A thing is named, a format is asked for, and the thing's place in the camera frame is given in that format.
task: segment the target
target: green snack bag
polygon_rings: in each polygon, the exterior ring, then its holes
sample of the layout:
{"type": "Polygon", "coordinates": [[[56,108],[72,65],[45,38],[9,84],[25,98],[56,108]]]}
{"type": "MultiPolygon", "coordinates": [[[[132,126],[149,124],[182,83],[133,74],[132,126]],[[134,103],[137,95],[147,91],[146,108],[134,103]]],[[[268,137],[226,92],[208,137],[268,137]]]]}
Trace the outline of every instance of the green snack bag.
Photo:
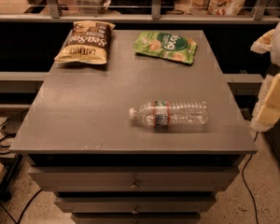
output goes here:
{"type": "Polygon", "coordinates": [[[138,53],[187,64],[193,63],[196,47],[191,38],[150,31],[141,32],[133,44],[138,53]]]}

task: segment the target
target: concrete floor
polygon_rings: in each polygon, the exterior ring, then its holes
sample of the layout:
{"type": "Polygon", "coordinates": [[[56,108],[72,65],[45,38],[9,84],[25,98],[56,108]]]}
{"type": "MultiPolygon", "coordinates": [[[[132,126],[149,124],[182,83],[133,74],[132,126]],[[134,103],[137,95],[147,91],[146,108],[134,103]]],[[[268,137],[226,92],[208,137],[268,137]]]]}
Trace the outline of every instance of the concrete floor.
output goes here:
{"type": "MultiPolygon", "coordinates": [[[[259,151],[245,168],[245,179],[255,197],[259,224],[280,224],[280,165],[263,134],[259,134],[256,144],[259,151]]],[[[241,173],[247,158],[240,165],[241,173]]],[[[28,163],[23,161],[9,187],[12,198],[2,203],[16,220],[27,202],[39,190],[39,186],[28,176],[28,168],[28,163]]],[[[219,192],[216,198],[217,202],[210,210],[201,214],[199,224],[257,223],[254,206],[241,175],[235,178],[226,191],[219,192]]],[[[54,199],[54,194],[40,192],[26,210],[21,224],[73,224],[70,214],[64,214],[55,206],[54,199]]],[[[14,222],[0,206],[0,224],[11,223],[14,222]]]]}

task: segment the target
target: gray table surface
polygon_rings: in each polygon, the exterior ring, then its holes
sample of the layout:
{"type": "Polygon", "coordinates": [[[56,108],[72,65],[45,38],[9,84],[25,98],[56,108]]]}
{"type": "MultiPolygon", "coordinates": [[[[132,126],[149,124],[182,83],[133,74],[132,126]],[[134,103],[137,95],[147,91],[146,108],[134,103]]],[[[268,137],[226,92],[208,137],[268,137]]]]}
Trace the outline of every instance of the gray table surface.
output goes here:
{"type": "Polygon", "coordinates": [[[204,33],[162,32],[197,42],[192,66],[137,55],[133,42],[140,31],[115,30],[107,65],[54,63],[10,150],[23,154],[256,152],[204,33]],[[155,100],[206,101],[209,120],[204,126],[161,129],[129,120],[131,107],[155,100]]]}

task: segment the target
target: drawer knob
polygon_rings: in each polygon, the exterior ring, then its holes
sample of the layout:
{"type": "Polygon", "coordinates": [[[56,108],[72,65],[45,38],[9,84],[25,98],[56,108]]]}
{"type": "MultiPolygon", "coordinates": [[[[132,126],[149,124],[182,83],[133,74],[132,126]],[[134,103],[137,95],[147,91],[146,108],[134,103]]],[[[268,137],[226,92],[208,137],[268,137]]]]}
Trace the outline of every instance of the drawer knob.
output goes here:
{"type": "Polygon", "coordinates": [[[139,214],[139,211],[137,210],[137,206],[135,205],[133,210],[132,210],[132,214],[139,214]]]}
{"type": "Polygon", "coordinates": [[[140,186],[137,185],[137,180],[136,179],[133,180],[132,184],[130,185],[130,189],[132,189],[132,190],[140,189],[140,186]]]}

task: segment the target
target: clear water bottle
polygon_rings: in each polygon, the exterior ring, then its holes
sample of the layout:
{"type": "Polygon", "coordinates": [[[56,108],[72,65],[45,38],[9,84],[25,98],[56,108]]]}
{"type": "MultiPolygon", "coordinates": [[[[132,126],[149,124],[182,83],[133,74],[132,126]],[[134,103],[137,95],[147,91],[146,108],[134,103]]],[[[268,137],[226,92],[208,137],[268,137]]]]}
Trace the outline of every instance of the clear water bottle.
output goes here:
{"type": "Polygon", "coordinates": [[[138,119],[146,126],[175,124],[204,124],[208,120],[206,102],[153,101],[130,109],[130,119],[138,119]]]}

